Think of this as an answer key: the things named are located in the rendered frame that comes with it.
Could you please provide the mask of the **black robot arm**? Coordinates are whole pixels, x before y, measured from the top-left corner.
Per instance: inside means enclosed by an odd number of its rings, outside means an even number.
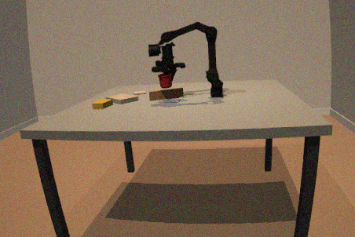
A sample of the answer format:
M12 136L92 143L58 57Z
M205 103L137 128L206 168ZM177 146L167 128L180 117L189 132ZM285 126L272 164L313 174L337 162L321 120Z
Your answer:
M217 37L217 29L215 27L209 27L207 25L201 24L200 22L195 22L194 24L190 24L186 27L180 28L176 31L169 31L162 33L161 40L157 45L148 45L149 48L149 56L155 57L161 54L160 47L162 47L162 55L172 55L172 46L175 46L174 43L165 44L165 46L160 46L164 43L168 43L179 35L183 35L184 33L189 33L194 31L195 29L202 31L206 34L207 42L208 42L208 64L209 71L207 72L207 80L211 82L210 94L212 97L223 97L222 94L222 85L223 82L218 77L218 72L216 68L216 37Z

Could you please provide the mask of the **orange wooden flat bar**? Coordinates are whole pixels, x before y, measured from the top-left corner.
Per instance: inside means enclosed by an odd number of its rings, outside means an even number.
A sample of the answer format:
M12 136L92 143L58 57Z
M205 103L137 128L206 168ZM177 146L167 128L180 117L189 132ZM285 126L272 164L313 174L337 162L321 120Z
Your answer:
M162 89L149 91L149 100L161 100L174 97L183 97L183 88Z

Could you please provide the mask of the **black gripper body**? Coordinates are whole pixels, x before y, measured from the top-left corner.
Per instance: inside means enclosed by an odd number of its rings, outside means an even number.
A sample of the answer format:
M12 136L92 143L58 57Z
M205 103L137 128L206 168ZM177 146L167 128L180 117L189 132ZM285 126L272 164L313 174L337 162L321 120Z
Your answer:
M172 55L163 56L163 57L161 57L161 59L163 59L163 66L154 66L154 67L152 67L152 71L153 72L169 71L169 69L170 70L175 70L176 67L180 67L180 68L185 67L185 63L183 63L183 62L174 63L173 54Z

